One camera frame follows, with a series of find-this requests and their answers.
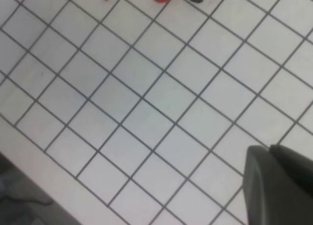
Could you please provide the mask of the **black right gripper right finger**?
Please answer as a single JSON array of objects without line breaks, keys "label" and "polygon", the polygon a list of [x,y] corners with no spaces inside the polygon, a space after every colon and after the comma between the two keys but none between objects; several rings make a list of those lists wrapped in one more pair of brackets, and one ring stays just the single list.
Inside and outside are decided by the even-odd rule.
[{"label": "black right gripper right finger", "polygon": [[282,145],[269,149],[284,171],[300,186],[313,185],[313,161]]}]

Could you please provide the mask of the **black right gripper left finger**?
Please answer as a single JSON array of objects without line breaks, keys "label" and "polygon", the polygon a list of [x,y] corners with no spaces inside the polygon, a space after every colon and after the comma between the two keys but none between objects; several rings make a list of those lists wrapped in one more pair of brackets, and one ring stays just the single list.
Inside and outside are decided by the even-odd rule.
[{"label": "black right gripper left finger", "polygon": [[313,186],[295,183],[265,147],[247,150],[243,193],[250,225],[313,223]]}]

